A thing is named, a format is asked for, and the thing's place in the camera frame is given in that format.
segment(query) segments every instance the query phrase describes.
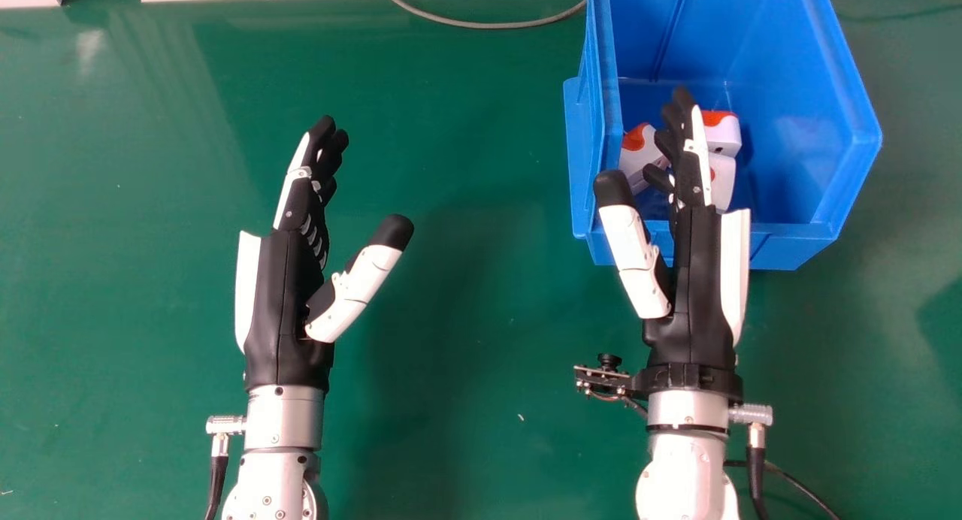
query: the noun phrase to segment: white and orange object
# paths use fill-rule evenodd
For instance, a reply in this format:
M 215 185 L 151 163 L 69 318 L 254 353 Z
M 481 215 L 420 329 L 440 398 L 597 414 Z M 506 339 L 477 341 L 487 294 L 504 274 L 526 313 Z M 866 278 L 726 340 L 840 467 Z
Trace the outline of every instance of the white and orange object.
M 712 201 L 719 210 L 725 211 L 735 189 L 735 156 L 742 149 L 741 123 L 735 113 L 728 111 L 702 111 L 701 116 L 711 167 Z M 648 164 L 667 168 L 667 159 L 655 146 L 655 128 L 650 123 L 642 123 L 625 133 L 618 164 L 635 195 L 649 187 L 642 175 L 642 169 Z

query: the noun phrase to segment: blue plastic bin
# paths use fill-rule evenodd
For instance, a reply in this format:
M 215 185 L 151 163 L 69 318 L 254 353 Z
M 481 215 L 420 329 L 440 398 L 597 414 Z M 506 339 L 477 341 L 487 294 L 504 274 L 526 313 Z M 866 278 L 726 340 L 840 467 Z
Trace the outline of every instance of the blue plastic bin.
M 625 129 L 662 127 L 671 90 L 742 123 L 732 208 L 752 209 L 753 269 L 796 270 L 838 238 L 882 134 L 829 0 L 588 0 L 577 78 L 564 82 L 574 236 L 613 263 L 595 174 Z M 667 205 L 639 208 L 664 256 Z

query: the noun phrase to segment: robotic hand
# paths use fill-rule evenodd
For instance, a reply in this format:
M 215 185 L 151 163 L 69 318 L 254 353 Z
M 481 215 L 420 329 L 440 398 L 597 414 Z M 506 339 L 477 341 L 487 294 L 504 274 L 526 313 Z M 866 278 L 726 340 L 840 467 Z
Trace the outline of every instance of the robotic hand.
M 327 518 L 316 451 L 334 340 L 364 310 L 413 234 L 409 219 L 388 216 L 346 270 L 324 283 L 324 210 L 346 147 L 347 133 L 324 116 L 291 161 L 271 234 L 240 233 L 234 332 L 247 357 L 250 400 L 247 417 L 207 419 L 213 448 L 205 520 L 219 509 L 228 442 L 237 434 L 244 434 L 244 455 L 224 520 Z
M 645 322 L 652 348 L 645 369 L 619 372 L 622 360 L 599 355 L 600 368 L 575 366 L 575 384 L 588 396 L 636 404 L 648 400 L 652 462 L 638 480 L 642 520 L 733 520 L 734 486 L 725 475 L 731 422 L 749 424 L 749 484 L 759 517 L 765 428 L 772 408 L 742 404 L 735 351 L 742 333 L 749 282 L 749 210 L 721 214 L 712 203 L 709 153 L 700 108 L 687 89 L 662 109 L 667 129 L 655 142 L 673 174 L 646 166 L 643 176 L 669 195 L 673 269 L 635 207 L 621 171 L 594 179 L 598 216 L 625 291 Z

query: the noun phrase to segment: green surface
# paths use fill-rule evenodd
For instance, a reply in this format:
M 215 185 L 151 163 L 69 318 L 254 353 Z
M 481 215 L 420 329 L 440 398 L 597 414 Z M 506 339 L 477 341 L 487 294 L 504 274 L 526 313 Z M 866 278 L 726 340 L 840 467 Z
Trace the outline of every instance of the green surface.
M 419 1 L 495 20 L 576 0 Z M 770 458 L 842 516 L 958 517 L 962 0 L 834 1 L 885 146 L 838 243 L 752 277 L 741 373 L 776 406 Z M 582 38 L 583 17 L 472 32 L 386 0 L 0 13 L 0 518 L 200 518 L 204 421 L 245 404 L 237 230 L 268 229 L 321 113 L 352 137 L 332 263 L 388 212 L 418 226 L 339 346 L 334 520 L 634 518 L 643 423 L 571 382 L 596 352 L 645 355 L 570 236 Z M 769 490 L 773 518 L 818 517 Z

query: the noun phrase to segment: robotic right hand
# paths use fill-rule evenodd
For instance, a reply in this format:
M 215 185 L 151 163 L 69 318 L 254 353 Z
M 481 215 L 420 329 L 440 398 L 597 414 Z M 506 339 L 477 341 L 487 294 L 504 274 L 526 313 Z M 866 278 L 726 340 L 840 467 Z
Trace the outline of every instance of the robotic right hand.
M 642 520 L 733 520 L 738 503 L 724 472 L 729 422 L 750 424 L 752 445 L 762 452 L 764 428 L 772 424 L 770 407 L 742 405 L 742 380 L 735 373 L 748 295 L 750 212 L 722 214 L 712 203 L 704 124 L 687 89 L 674 91 L 662 116 L 667 128 L 655 133 L 655 143 L 673 173 L 649 165 L 643 175 L 667 194 L 673 269 L 652 242 L 625 174 L 604 171 L 594 179 L 615 266 L 645 322 L 649 362 L 630 376 L 619 372 L 619 357 L 599 355 L 600 368 L 575 366 L 575 384 L 588 396 L 633 407 L 649 401 L 652 462 L 635 494 Z M 755 489 L 759 495 L 756 509 L 763 464 L 761 455 L 752 486 L 753 498 Z
M 219 509 L 229 437 L 244 434 L 237 485 L 224 520 L 326 520 L 319 487 L 324 399 L 334 340 L 367 307 L 413 235 L 404 216 L 387 216 L 371 242 L 324 281 L 330 240 L 324 211 L 347 133 L 324 116 L 301 139 L 265 238 L 240 233 L 234 332 L 247 359 L 247 417 L 207 419 L 213 435 L 205 520 Z

